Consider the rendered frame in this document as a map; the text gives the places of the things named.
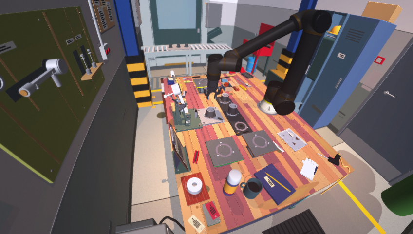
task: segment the yellow pencil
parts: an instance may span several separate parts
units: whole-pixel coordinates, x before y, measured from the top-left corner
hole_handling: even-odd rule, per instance
[[[267,172],[266,172],[267,176],[271,177],[271,179],[275,180],[275,182],[279,183],[283,188],[285,188],[287,191],[291,192],[288,188],[286,188],[284,185],[282,185],[280,182],[278,182],[276,179],[274,179],[272,176],[270,176]]]

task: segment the mug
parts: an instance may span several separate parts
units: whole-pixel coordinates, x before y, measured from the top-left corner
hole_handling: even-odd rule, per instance
[[[248,199],[254,199],[263,189],[263,184],[259,179],[251,178],[246,183],[242,182],[240,187],[243,188],[243,194]]]

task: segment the teal door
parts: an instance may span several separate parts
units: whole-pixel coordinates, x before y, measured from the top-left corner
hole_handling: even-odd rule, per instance
[[[202,0],[150,0],[155,45],[201,43]]]

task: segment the blue notebook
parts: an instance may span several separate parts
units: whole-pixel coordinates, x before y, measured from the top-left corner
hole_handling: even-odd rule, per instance
[[[277,205],[281,202],[286,200],[290,195],[292,195],[296,190],[294,187],[285,179],[283,175],[275,168],[274,164],[270,164],[258,172],[256,172],[255,177],[261,181],[265,190],[267,190],[268,194],[271,198],[275,201]]]

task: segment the blue pillar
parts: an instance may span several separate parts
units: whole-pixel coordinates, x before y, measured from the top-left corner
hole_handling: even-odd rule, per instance
[[[139,43],[130,0],[113,0],[126,56],[139,55]]]
[[[300,11],[304,11],[308,9],[314,9],[316,7],[316,4],[317,4],[317,0],[302,0],[298,11],[300,12]],[[291,33],[290,41],[288,41],[288,45],[287,45],[288,51],[293,52],[293,53],[296,52],[298,42],[301,38],[301,34],[302,34],[302,30],[300,30],[299,32]]]

